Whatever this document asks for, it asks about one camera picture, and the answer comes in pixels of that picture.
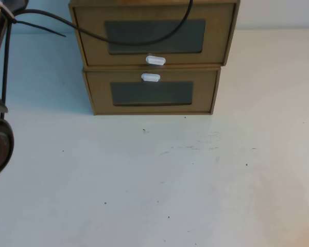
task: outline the white desk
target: white desk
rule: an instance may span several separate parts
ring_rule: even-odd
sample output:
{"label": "white desk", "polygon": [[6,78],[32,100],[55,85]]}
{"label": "white desk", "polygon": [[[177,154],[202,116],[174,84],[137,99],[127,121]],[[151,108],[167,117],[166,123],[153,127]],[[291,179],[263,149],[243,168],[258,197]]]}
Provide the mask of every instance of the white desk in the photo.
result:
{"label": "white desk", "polygon": [[309,247],[309,30],[237,31],[213,116],[92,116],[81,68],[12,37],[0,247]]}

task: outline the black wire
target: black wire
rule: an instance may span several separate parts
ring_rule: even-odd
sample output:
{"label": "black wire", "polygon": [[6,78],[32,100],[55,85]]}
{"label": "black wire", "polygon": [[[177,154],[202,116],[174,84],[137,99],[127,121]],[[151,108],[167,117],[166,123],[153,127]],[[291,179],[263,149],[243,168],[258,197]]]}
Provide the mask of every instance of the black wire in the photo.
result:
{"label": "black wire", "polygon": [[53,31],[53,30],[51,30],[49,28],[38,26],[38,25],[35,25],[35,24],[32,24],[32,23],[22,22],[22,21],[16,21],[16,23],[24,24],[24,25],[27,25],[27,26],[35,27],[35,28],[39,28],[39,29],[42,29],[42,30],[45,30],[45,31],[48,31],[48,32],[51,32],[51,33],[54,33],[54,34],[57,34],[57,35],[62,36],[62,37],[66,37],[65,35],[63,35],[63,34],[61,34],[59,32],[55,32],[55,31]]}
{"label": "black wire", "polygon": [[15,13],[15,16],[18,16],[18,15],[21,15],[21,14],[27,14],[27,13],[33,13],[33,14],[42,14],[42,15],[45,15],[45,16],[48,16],[48,17],[51,17],[51,18],[54,18],[62,23],[65,23],[67,25],[69,25],[70,27],[73,27],[74,29],[77,29],[78,31],[80,32],[83,32],[93,38],[96,38],[98,40],[101,40],[101,41],[104,41],[104,42],[107,42],[107,43],[110,43],[110,44],[115,44],[115,45],[126,45],[126,46],[144,46],[144,45],[153,45],[153,44],[157,44],[157,43],[160,43],[164,40],[167,40],[168,38],[172,37],[177,31],[179,31],[181,29],[181,27],[184,25],[185,21],[187,20],[189,14],[190,14],[190,11],[191,11],[191,8],[192,8],[192,5],[193,5],[193,0],[190,0],[189,2],[189,6],[187,8],[187,11],[185,13],[185,16],[183,17],[182,21],[180,22],[180,24],[173,30],[171,31],[170,33],[168,33],[167,35],[161,37],[161,38],[158,38],[158,39],[155,39],[155,40],[151,40],[151,41],[145,41],[145,42],[141,42],[141,43],[125,43],[125,42],[120,42],[120,41],[112,41],[112,40],[109,40],[107,38],[104,38],[102,36],[99,36],[99,35],[96,35],[92,32],[89,32],[88,30],[86,29],[83,29],[81,27],[78,27],[76,25],[74,25],[73,23],[57,16],[57,15],[54,15],[52,13],[49,13],[49,12],[46,12],[46,11],[43,11],[43,10],[37,10],[37,9],[26,9],[26,10],[22,10],[22,11],[18,11]]}
{"label": "black wire", "polygon": [[[2,97],[1,100],[6,104],[6,93],[7,93],[7,78],[8,78],[8,60],[9,60],[9,44],[10,44],[10,35],[11,35],[11,22],[7,26],[6,34],[6,44],[5,44],[5,58],[4,58],[4,76],[2,80]],[[0,118],[5,118],[5,113],[1,112]]]}

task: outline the drawer pull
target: drawer pull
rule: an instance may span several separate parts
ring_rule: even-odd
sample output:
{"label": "drawer pull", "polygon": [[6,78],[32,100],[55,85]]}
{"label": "drawer pull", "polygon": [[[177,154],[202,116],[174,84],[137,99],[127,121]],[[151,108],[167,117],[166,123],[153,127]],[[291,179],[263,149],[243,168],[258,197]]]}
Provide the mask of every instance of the drawer pull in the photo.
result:
{"label": "drawer pull", "polygon": [[158,82],[160,80],[160,75],[156,75],[156,74],[142,74],[142,79],[144,81],[152,81],[152,82]]}
{"label": "drawer pull", "polygon": [[148,64],[153,64],[153,65],[164,65],[166,63],[165,58],[155,57],[155,56],[147,56],[145,60]]}

